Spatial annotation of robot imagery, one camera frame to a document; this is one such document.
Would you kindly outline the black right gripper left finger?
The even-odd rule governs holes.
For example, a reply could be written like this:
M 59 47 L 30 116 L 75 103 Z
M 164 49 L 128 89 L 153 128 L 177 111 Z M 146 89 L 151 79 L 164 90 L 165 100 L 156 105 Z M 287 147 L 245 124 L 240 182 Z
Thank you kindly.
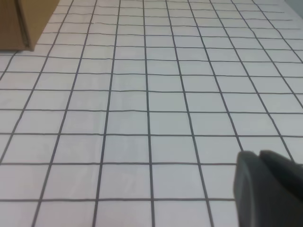
M 285 188 L 251 151 L 237 156 L 233 193 L 241 227 L 303 225 L 303 189 Z

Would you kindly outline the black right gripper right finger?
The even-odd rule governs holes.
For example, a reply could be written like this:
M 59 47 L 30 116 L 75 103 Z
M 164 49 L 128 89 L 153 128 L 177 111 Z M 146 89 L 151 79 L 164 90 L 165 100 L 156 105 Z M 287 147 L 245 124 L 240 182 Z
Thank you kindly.
M 270 150 L 260 151 L 259 157 L 285 188 L 303 188 L 303 167 L 301 165 Z

